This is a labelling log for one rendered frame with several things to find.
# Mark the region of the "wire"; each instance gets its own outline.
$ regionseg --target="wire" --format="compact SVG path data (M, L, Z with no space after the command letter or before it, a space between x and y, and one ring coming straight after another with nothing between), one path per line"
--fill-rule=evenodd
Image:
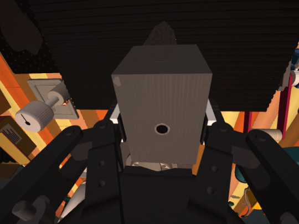
M246 189L245 189L245 191L244 191L244 199L245 199L245 201L246 201L246 203L247 203L247 206L248 206L248 212L245 214L245 215L243 215L243 216L241 216L242 218L246 218L248 215L249 215L249 213L250 213L250 205L249 205L249 202L248 202L248 200L247 200L247 194L246 194L246 192L247 191L249 191L249 187L247 187Z

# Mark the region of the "gray box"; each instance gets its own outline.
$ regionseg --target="gray box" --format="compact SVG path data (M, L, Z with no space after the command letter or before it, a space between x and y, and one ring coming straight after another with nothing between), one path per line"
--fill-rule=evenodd
M197 45L133 47L112 80L132 159L195 164L212 81Z

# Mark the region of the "ribbed knob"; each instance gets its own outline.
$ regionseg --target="ribbed knob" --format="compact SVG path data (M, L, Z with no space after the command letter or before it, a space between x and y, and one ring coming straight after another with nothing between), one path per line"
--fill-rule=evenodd
M16 113L16 122L31 132L43 130L53 119L54 113L46 103L32 101Z

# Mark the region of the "teal object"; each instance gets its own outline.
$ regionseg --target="teal object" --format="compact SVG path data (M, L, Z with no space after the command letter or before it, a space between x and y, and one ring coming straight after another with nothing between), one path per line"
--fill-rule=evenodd
M299 147L288 147L288 148L284 148L284 150L299 165ZM240 181L244 184L246 183L246 181L245 181L243 175L241 174L237 165L236 165L236 169L235 169L235 177L237 178L238 181Z
M240 181L241 183L247 183L243 177L243 175L241 174L238 166L236 165L236 168L235 168L235 177L238 181Z

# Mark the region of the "knob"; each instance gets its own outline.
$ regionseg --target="knob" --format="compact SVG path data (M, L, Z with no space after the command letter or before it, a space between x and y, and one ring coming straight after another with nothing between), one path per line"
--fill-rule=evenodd
M16 122L28 131L39 132L53 119L54 112L51 107L58 101L59 98L55 95L45 103L32 101L16 113Z

